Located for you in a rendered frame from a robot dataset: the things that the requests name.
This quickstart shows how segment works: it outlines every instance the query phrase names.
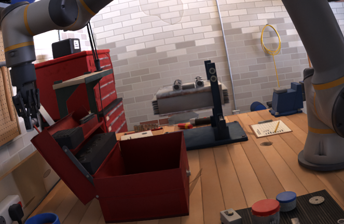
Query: red toolbox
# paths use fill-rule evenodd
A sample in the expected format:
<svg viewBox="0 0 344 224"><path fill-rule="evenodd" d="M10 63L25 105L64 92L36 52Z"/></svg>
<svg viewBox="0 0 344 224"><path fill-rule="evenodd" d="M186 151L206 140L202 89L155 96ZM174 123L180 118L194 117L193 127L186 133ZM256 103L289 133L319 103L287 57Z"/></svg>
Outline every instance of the red toolbox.
<svg viewBox="0 0 344 224"><path fill-rule="evenodd" d="M84 204L98 199L106 223L189 214L189 165L183 132L117 142L92 179L71 159L92 136L104 133L104 122L98 122L96 116L79 124L87 114L81 108L31 140ZM52 134L78 126L83 129L84 142L73 154L66 148L64 152Z"/></svg>
<svg viewBox="0 0 344 224"><path fill-rule="evenodd" d="M105 132L120 133L128 131L122 98L114 100L99 115L104 118Z"/></svg>
<svg viewBox="0 0 344 224"><path fill-rule="evenodd" d="M104 70L112 69L109 50L98 50L97 53L101 61L101 68ZM35 64L35 68L37 76L36 85L40 92L40 102L53 120L60 119L56 93L52 88L54 82L59 80L67 81L81 76L85 72L95 72L96 70L92 51L83 51L38 63ZM96 85L94 88L94 91L97 106L99 110L102 110L102 106L107 106L117 98L114 75L111 74L103 77L99 85ZM80 99L87 99L86 88L82 85L76 89L67 101L69 111L75 111L81 105L87 110L90 110L88 101L81 101Z"/></svg>

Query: yellow hose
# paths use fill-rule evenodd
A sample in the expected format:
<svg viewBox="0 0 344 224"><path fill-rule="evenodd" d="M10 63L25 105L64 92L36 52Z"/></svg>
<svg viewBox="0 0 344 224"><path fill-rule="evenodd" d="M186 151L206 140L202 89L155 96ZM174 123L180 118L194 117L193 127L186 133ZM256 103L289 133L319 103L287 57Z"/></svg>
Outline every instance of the yellow hose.
<svg viewBox="0 0 344 224"><path fill-rule="evenodd" d="M279 46L278 46L277 50L275 50L275 51L271 51L271 50L269 50L268 48L266 48L265 45L264 45L264 42L263 42L263 34L264 34L264 30L265 30L265 28L266 28L267 26L270 26L271 28L273 28L273 30L277 33L277 36L278 36L278 38L279 38ZM278 80L278 87L280 87L280 85L279 85L279 78L278 78L278 72L277 72L277 66L275 65L275 58L274 58L274 55L277 55L277 54L280 52L280 50L281 50L281 41L280 41L280 36L279 36L278 31L277 31L272 25L267 24L266 26L264 26L264 28L263 28L263 30L262 30L262 36L260 37L260 42L261 42L261 44L262 44L262 49L263 49L263 51L264 51L265 53L270 54L270 55L273 56L275 72L276 72L276 74L277 74L277 80Z"/></svg>

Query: wooden workbench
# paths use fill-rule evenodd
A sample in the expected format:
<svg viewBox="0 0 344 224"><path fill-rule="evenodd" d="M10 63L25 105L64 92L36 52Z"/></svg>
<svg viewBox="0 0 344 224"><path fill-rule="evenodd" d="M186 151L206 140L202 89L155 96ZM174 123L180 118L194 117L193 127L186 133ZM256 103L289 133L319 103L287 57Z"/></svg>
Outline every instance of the wooden workbench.
<svg viewBox="0 0 344 224"><path fill-rule="evenodd" d="M278 120L267 110L228 116L227 121L240 122L248 135L247 142L188 151L190 180L203 168L190 196L189 216L130 223L220 223L220 211L251 207L258 200L275 199L283 191L294 191L299 196L326 189L344 210L344 170L315 172L298 164L297 155L308 133L307 115L281 117L292 132L257 139L249 125L267 119ZM167 126L155 134L177 130ZM263 142L273 144L261 146ZM44 212L56 213L62 224L105 223L96 199L84 206L62 181L32 215Z"/></svg>

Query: blue jar lid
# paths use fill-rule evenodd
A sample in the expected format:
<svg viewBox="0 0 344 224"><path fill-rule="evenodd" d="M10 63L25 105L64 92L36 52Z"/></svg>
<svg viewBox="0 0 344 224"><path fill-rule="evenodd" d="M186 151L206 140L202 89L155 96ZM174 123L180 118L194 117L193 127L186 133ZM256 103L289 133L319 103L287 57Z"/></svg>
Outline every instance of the blue jar lid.
<svg viewBox="0 0 344 224"><path fill-rule="evenodd" d="M296 200L296 193L292 191L282 192L277 195L279 203L289 203Z"/></svg>

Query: black plug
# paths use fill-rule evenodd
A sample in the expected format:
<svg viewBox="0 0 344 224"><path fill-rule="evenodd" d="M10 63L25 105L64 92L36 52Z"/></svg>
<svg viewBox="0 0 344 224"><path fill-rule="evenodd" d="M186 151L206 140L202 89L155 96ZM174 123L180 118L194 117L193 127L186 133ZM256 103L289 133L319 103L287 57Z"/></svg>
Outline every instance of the black plug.
<svg viewBox="0 0 344 224"><path fill-rule="evenodd" d="M13 204L8 208L8 214L12 221L17 221L18 224L22 224L22 217L24 216L22 206L20 204Z"/></svg>

